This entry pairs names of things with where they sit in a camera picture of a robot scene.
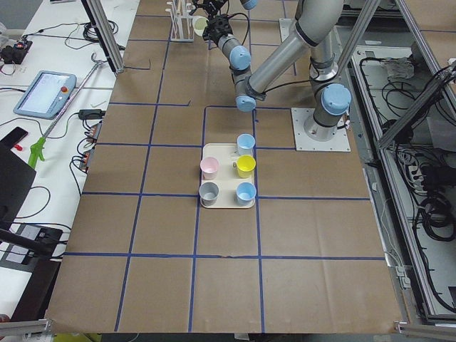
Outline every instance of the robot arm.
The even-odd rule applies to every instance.
[[[255,0],[242,1],[251,4]],[[229,17],[210,15],[204,30],[205,40],[214,41],[230,61],[240,111],[249,112],[264,100],[265,90],[290,66],[311,49],[311,79],[315,86],[316,110],[305,123],[307,134],[314,140],[332,138],[339,118],[348,110],[350,92],[343,85],[332,83],[337,74],[330,32],[339,19],[344,0],[299,0],[295,21],[288,38],[255,71],[250,70],[250,55],[232,35]]]
[[[316,49],[326,40],[340,17],[342,8],[343,0],[300,0],[288,38],[260,65],[258,70],[244,78],[246,95],[263,100],[264,91],[271,83],[307,50]]]

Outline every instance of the blue cup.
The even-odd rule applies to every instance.
[[[241,134],[237,137],[237,152],[239,155],[252,155],[255,138],[250,134]]]
[[[252,183],[244,182],[238,185],[236,189],[237,202],[241,206],[249,205],[257,195],[257,189]]]

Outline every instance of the white tray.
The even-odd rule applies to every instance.
[[[248,209],[254,206],[255,199],[248,205],[239,205],[236,199],[236,188],[243,182],[249,182],[254,185],[254,176],[241,178],[237,174],[236,161],[239,158],[236,144],[206,144],[202,149],[202,157],[214,157],[219,161],[219,172],[213,180],[205,180],[201,176],[201,184],[214,182],[219,187],[219,196],[217,201],[210,206],[203,207],[208,209]]]

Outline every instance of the brown paper surface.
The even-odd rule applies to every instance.
[[[261,0],[251,12],[253,69],[294,6]],[[391,332],[400,313],[356,138],[350,153],[295,151],[288,108],[314,106],[309,85],[239,112],[226,58],[199,37],[168,42],[165,7],[140,2],[132,68],[116,81],[48,310],[55,330]],[[307,55],[275,84],[308,70]],[[202,208],[202,146],[241,133],[256,137],[256,204]]]

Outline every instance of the yellow cup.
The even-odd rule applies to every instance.
[[[241,178],[249,178],[252,175],[252,172],[255,170],[255,166],[257,166],[257,162],[250,155],[242,155],[237,160],[236,165],[237,165],[237,174]]]

